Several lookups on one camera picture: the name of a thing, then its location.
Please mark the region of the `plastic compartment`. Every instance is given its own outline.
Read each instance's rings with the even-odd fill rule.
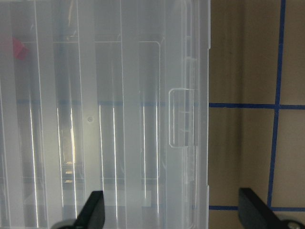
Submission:
[[[8,219],[13,172],[0,172],[0,226],[49,228],[103,189],[107,229],[198,228],[199,1],[1,4],[1,28],[29,52],[0,56],[12,60],[24,208]]]

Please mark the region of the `translucent plastic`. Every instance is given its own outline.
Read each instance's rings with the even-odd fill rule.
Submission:
[[[104,191],[107,229],[199,227],[198,7],[0,2],[0,61],[10,64],[0,70],[0,227],[74,219],[95,189]],[[20,171],[7,168],[10,152]],[[21,187],[14,203],[12,182]]]

